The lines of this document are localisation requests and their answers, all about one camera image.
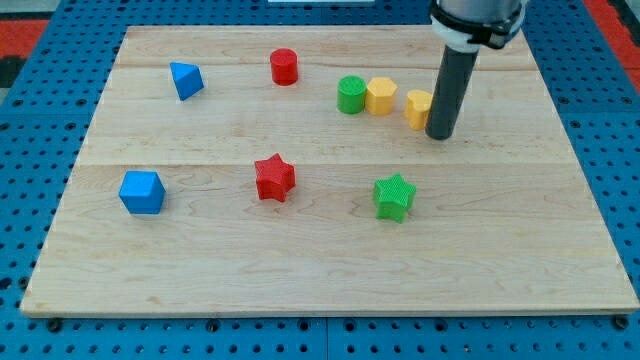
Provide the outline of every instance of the blue cube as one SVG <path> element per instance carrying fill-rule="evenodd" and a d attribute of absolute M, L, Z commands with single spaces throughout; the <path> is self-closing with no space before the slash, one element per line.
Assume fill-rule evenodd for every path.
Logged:
<path fill-rule="evenodd" d="M 127 171 L 120 187 L 120 199 L 131 214 L 158 214 L 164 194 L 155 171 Z"/>
<path fill-rule="evenodd" d="M 172 62 L 170 67 L 180 100 L 184 101 L 204 88 L 200 68 L 196 65 Z"/>

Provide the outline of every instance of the yellow block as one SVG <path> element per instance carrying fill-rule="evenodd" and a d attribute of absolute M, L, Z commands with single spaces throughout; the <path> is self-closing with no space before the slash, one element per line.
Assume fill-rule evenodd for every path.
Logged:
<path fill-rule="evenodd" d="M 422 90 L 411 90 L 407 93 L 404 105 L 404 117 L 409 120 L 409 127 L 413 130 L 424 130 L 427 126 L 427 116 L 431 110 L 433 95 Z"/>
<path fill-rule="evenodd" d="M 398 86 L 389 78 L 373 78 L 367 85 L 364 107 L 371 115 L 387 115 L 393 111 Z"/>

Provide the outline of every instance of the green block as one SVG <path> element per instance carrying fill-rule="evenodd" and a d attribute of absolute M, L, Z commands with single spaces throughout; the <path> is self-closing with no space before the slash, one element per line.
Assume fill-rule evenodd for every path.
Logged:
<path fill-rule="evenodd" d="M 373 202 L 378 208 L 376 218 L 393 219 L 402 223 L 407 211 L 413 206 L 415 195 L 416 187 L 404 181 L 400 174 L 376 180 L 373 188 Z"/>
<path fill-rule="evenodd" d="M 367 84 L 357 76 L 346 76 L 338 83 L 338 110 L 345 114 L 357 114 L 364 109 Z"/>

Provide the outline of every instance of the toy block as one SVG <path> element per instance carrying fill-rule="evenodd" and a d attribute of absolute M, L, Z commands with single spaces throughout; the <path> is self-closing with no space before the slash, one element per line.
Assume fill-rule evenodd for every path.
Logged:
<path fill-rule="evenodd" d="M 409 120 L 409 127 L 413 130 L 424 130 L 427 126 L 427 117 L 431 110 L 433 95 L 422 90 L 411 90 L 407 93 L 407 102 L 404 105 L 404 117 Z"/>
<path fill-rule="evenodd" d="M 395 174 L 388 179 L 376 180 L 373 189 L 373 202 L 378 211 L 377 219 L 392 219 L 398 223 L 404 221 L 404 216 L 413 205 L 416 187 Z"/>
<path fill-rule="evenodd" d="M 204 88 L 200 68 L 192 64 L 172 62 L 171 76 L 178 91 L 178 97 L 184 101 Z"/>
<path fill-rule="evenodd" d="M 367 85 L 364 106 L 371 115 L 387 115 L 393 111 L 398 86 L 389 78 L 373 78 Z"/>
<path fill-rule="evenodd" d="M 298 81 L 298 55 L 291 49 L 278 49 L 271 53 L 271 78 L 273 82 L 288 86 Z"/>
<path fill-rule="evenodd" d="M 165 189 L 155 171 L 127 171 L 120 186 L 120 199 L 131 214 L 158 214 Z"/>
<path fill-rule="evenodd" d="M 275 154 L 269 159 L 256 161 L 255 167 L 260 200 L 276 199 L 284 202 L 287 192 L 296 186 L 293 165 L 282 161 L 280 154 Z"/>
<path fill-rule="evenodd" d="M 357 76 L 345 76 L 338 83 L 338 110 L 357 114 L 364 109 L 367 84 Z"/>

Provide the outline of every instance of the blue pegboard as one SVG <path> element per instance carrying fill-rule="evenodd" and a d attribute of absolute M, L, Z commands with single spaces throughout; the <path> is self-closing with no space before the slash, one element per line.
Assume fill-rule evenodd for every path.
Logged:
<path fill-rule="evenodd" d="M 59 322 L 18 311 L 128 25 L 425 24 L 428 7 L 419 0 L 322 8 L 63 0 L 0 109 L 0 359 L 638 358 L 637 314 Z M 581 2 L 532 0 L 524 31 L 637 291 L 638 94 Z"/>

